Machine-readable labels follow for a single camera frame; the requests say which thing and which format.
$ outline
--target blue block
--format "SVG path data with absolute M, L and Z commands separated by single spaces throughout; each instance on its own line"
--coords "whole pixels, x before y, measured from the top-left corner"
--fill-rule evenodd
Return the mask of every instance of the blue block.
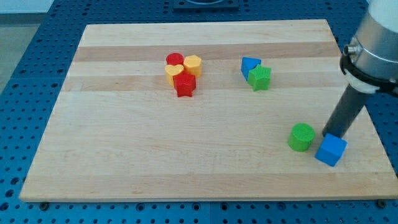
M 326 134 L 315 158 L 334 167 L 343 156 L 347 142 L 331 134 Z
M 243 77 L 248 80 L 249 77 L 249 71 L 254 69 L 257 65 L 261 64 L 261 59 L 258 58 L 248 58 L 248 57 L 243 57 L 242 58 L 242 67 L 241 71 L 243 74 Z

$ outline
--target red block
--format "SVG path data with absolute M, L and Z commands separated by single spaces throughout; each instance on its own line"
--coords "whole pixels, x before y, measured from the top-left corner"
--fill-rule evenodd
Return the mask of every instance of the red block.
M 177 91 L 177 96 L 192 97 L 193 90 L 197 87 L 197 81 L 194 75 L 184 71 L 179 75 L 173 76 L 174 88 Z
M 166 57 L 167 65 L 183 65 L 184 56 L 180 53 L 171 53 Z

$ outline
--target cutting board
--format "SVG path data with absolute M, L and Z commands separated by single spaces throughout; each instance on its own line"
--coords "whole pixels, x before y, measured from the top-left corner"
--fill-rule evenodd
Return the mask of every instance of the cutting board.
M 193 97 L 164 74 L 203 59 Z M 242 57 L 272 68 L 253 91 Z M 26 178 L 26 202 L 396 198 L 398 180 L 364 108 L 336 167 L 314 158 L 346 81 L 325 20 L 88 25 Z M 287 144 L 296 123 L 316 138 Z

